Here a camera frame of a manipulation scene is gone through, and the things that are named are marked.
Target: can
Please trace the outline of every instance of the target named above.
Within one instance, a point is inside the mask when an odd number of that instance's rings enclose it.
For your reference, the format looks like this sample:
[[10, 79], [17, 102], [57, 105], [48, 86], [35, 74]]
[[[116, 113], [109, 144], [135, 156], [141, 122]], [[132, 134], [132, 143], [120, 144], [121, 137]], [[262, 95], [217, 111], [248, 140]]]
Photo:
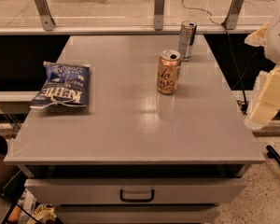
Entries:
[[180, 28], [178, 52], [182, 62], [188, 61], [196, 35], [197, 25], [191, 21], [183, 21]]
[[175, 50], [161, 53], [158, 63], [157, 89], [160, 93], [171, 94], [177, 89], [180, 68], [180, 54]]

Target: desk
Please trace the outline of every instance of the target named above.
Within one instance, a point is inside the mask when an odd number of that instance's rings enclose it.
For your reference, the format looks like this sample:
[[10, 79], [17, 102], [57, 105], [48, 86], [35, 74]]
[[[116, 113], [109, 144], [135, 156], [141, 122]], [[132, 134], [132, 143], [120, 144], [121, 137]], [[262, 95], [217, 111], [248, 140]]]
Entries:
[[91, 64], [89, 107], [31, 111], [5, 162], [66, 223], [211, 222], [264, 161], [202, 35], [175, 95], [157, 62], [178, 35], [72, 36], [59, 62]]

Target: tiled floor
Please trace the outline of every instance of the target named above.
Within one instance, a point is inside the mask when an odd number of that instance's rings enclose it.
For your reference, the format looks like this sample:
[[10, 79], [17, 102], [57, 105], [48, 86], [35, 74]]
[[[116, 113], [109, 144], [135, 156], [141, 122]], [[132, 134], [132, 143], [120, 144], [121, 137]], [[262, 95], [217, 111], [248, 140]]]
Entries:
[[[48, 0], [59, 26], [142, 25], [153, 20], [153, 0]], [[231, 0], [166, 0], [165, 24], [179, 25], [184, 19], [200, 25], [222, 22]], [[280, 8], [280, 0], [245, 0], [240, 24], [263, 24]], [[33, 0], [0, 0], [0, 27], [40, 26]], [[0, 126], [1, 134], [10, 134]], [[266, 157], [266, 146], [280, 154], [280, 123], [255, 133]], [[280, 167], [266, 158], [245, 174], [246, 189], [232, 202], [222, 204], [222, 212], [213, 224], [280, 224]]]

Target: snack bag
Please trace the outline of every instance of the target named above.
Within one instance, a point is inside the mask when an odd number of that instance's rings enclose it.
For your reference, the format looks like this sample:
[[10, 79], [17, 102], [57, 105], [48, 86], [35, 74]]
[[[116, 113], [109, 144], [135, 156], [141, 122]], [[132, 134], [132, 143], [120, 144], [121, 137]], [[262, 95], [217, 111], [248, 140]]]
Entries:
[[47, 80], [32, 100], [30, 107], [41, 109], [49, 105], [86, 107], [89, 65], [44, 62]]

